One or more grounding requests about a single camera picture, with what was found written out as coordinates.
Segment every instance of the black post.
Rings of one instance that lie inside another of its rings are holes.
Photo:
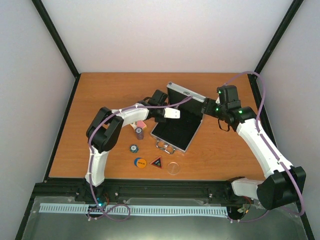
[[[299,7],[303,3],[304,0],[293,0],[288,11],[284,15],[278,29],[276,30],[275,34],[273,35],[268,47],[266,48],[262,58],[260,59],[258,65],[255,68],[255,72],[260,74],[264,66],[266,65],[268,59],[270,58],[271,54],[275,50],[278,42],[280,41],[281,37],[285,33],[287,27],[291,23],[291,20],[294,18],[296,12],[298,11]]]
[[[72,61],[64,43],[62,42],[54,23],[51,21],[51,18],[49,16],[44,4],[42,3],[41,0],[32,0],[32,2],[34,4],[36,10],[38,11],[40,17],[42,18],[46,28],[50,32],[55,44],[59,48],[66,64],[68,65],[68,67],[70,69],[70,71],[72,72],[73,76],[75,78],[77,78],[79,76],[79,72],[78,72],[74,62]]]

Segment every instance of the wooden tabletop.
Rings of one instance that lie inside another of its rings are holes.
[[[119,109],[131,106],[156,89],[166,92],[168,82],[173,82],[203,96],[217,98],[216,89],[234,73],[83,73],[61,136],[50,171],[50,177],[83,178],[89,162],[86,131],[101,107]],[[246,75],[234,81],[242,106],[257,111]],[[150,136],[155,123],[145,121],[144,139],[137,140],[133,128],[122,128],[115,147],[109,153],[106,178],[162,179],[162,180],[227,180],[245,176],[263,180],[263,172],[244,140],[232,130],[219,129],[217,119],[204,116],[203,123],[186,153],[176,151],[169,155],[157,149],[156,140]],[[137,144],[138,153],[129,150]],[[162,156],[163,169],[148,164],[141,169],[134,160],[141,157],[152,162]],[[180,171],[171,175],[167,165],[176,162]]]

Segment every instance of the gray floor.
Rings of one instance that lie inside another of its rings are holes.
[[[88,221],[81,214],[37,213],[39,198],[33,206],[23,239],[26,240],[306,240],[299,217],[273,210],[252,223],[230,223],[218,217],[144,217],[132,216],[125,222],[103,218]],[[54,201],[65,203],[65,200]],[[251,219],[264,210],[251,207]]]

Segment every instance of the gray wall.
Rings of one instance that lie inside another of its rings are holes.
[[[0,33],[0,238],[12,240],[74,79],[31,1],[2,1]]]
[[[304,1],[265,66],[266,110],[283,154],[306,171],[307,215],[320,239],[320,1]]]
[[[80,72],[241,72],[292,0],[43,0]]]

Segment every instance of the white slotted strip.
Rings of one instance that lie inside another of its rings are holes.
[[[108,205],[106,211],[114,205]],[[89,204],[63,204],[63,203],[41,203],[39,213],[61,213],[61,214],[87,214],[89,208],[94,205]],[[207,216],[225,218],[227,213],[226,207],[221,206],[144,206],[129,205],[132,216]],[[99,214],[99,209],[91,212]],[[128,215],[129,210],[125,206],[118,206],[108,214],[110,215]]]

